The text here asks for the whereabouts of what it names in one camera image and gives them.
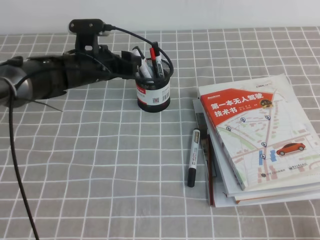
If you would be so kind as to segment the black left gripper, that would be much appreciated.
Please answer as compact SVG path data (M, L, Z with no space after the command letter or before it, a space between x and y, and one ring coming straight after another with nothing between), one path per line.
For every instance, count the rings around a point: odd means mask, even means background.
M122 66L122 59L131 63ZM63 83L66 90L83 85L108 81L122 74L127 79L139 78L142 58L139 53L122 51L121 57L112 53L107 45L99 45L98 52L93 50L72 49L62 54Z

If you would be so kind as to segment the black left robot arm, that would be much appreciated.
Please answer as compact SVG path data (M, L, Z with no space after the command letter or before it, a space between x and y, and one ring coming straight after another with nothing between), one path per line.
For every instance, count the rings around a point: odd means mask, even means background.
M134 79L141 57L130 51L112 53L106 45L98 52L70 50L62 55L44 55L24 60L13 57L0 65L0 104L21 107L29 100L46 100L66 94L67 90L115 78Z

